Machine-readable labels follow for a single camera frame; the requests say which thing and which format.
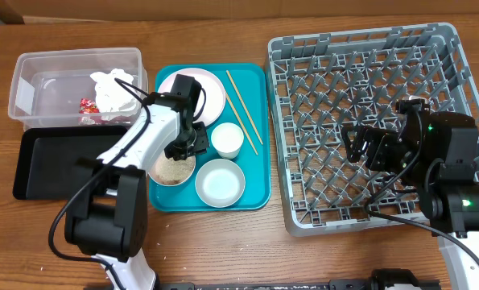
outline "clear plastic bin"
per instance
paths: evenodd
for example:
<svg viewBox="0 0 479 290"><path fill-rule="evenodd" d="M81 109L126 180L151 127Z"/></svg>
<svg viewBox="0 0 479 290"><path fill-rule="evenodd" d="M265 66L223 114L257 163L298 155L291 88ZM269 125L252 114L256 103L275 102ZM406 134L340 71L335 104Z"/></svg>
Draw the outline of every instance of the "clear plastic bin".
<svg viewBox="0 0 479 290"><path fill-rule="evenodd" d="M81 117L111 119L104 124L131 124L138 117L139 104L126 113L79 113L82 98L94 101L96 97L91 73L110 73L114 68L134 76L133 85L148 91L147 72L137 48L24 53L15 65L8 115L29 128L80 126Z"/></svg>

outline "gray dish rack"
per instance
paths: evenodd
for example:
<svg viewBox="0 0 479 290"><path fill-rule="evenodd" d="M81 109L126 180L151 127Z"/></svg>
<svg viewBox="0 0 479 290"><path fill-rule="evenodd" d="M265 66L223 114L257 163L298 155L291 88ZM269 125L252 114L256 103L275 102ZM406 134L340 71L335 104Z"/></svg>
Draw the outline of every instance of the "gray dish rack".
<svg viewBox="0 0 479 290"><path fill-rule="evenodd" d="M274 38L266 78L284 220L294 236L398 224L363 212L387 173L368 170L365 156L356 164L346 159L343 125L398 130L403 120L392 105L417 96L434 111L471 115L479 126L479 94L449 23ZM479 144L475 163L479 181ZM387 190L377 208L426 222L418 201Z"/></svg>

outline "pair of chopsticks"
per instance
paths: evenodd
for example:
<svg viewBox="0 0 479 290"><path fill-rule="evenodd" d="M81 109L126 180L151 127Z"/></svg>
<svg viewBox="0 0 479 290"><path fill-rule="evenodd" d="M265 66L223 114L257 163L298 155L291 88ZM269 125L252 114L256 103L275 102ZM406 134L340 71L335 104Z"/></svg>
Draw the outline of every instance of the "pair of chopsticks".
<svg viewBox="0 0 479 290"><path fill-rule="evenodd" d="M252 117L250 116L250 112L248 112L245 102L242 100L241 94L239 93L239 90L237 89L236 83L233 81L232 75L230 75L230 72L228 70L226 71L226 74L229 75L230 82L232 83L233 88L236 90L237 96L239 97L239 101L241 101L242 107L243 109L245 109L246 115L248 116L248 119L250 120L250 123L252 124L252 127L254 128L255 134L257 134L258 140L261 142L261 145L264 145L264 143L262 143L261 135L258 133L257 127L254 124L254 120L252 120ZM255 145L252 142L250 135L248 135L248 131L246 130L245 125L242 123L241 118L239 118L239 114L237 113L236 108L233 106L232 101L230 101L230 97L228 94L226 94L226 99L227 101L229 101L230 107L232 107L232 111L236 115L236 118L239 121L239 124L241 125L242 130L245 132L245 135L248 138L248 141L250 141L250 145L254 149L255 155L258 155L257 149L255 149Z"/></svg>

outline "teal tray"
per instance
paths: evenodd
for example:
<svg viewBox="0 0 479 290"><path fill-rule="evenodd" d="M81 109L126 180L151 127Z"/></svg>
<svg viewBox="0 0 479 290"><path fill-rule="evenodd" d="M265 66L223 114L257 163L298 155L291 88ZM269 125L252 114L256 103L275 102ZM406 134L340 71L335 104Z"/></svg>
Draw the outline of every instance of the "teal tray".
<svg viewBox="0 0 479 290"><path fill-rule="evenodd" d="M254 142L258 155L245 138L239 155L233 160L245 173L246 188L241 199L235 204L224 208L216 209L206 205L196 194L195 179L200 168L210 160L220 158L214 149L212 142L207 153L196 157L196 169L192 176L185 183L179 186L162 186L150 179L150 202L158 210L163 212L197 212L217 210L252 210L262 208L271 196L271 174L270 174L270 135L268 127L268 106L266 96L266 78L264 72L256 64L180 64L170 65L157 74L155 78L155 91L170 74L182 68L202 68L215 74L225 87L230 96L237 113L241 117L248 134ZM242 108L232 83L226 74L226 70L232 74L237 89L241 93L243 101L250 112L255 126L261 135L264 145L258 141L254 129ZM219 124L232 122L239 125L228 102L221 116L207 128L207 135L210 136Z"/></svg>

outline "tabletop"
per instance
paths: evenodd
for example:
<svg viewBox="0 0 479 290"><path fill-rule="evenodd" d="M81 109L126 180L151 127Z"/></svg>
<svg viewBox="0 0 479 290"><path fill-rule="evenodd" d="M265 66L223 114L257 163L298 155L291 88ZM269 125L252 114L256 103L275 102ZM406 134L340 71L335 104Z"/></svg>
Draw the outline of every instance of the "tabletop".
<svg viewBox="0 0 479 290"><path fill-rule="evenodd" d="M0 289L81 289L108 283L96 264L56 258L47 232L62 201L17 201L12 185L23 134L7 116L10 81L24 52L136 47L153 88L169 64L251 62L263 66L267 43L283 35L449 22L460 35L479 90L479 14L305 19L79 23L0 26ZM272 196L251 212L161 213L148 205L144 251L163 282L195 284L317 282L367 278L375 268L412 270L419 279L448 273L430 233L392 226L295 238L284 228L273 128ZM59 248L79 254L57 230Z"/></svg>

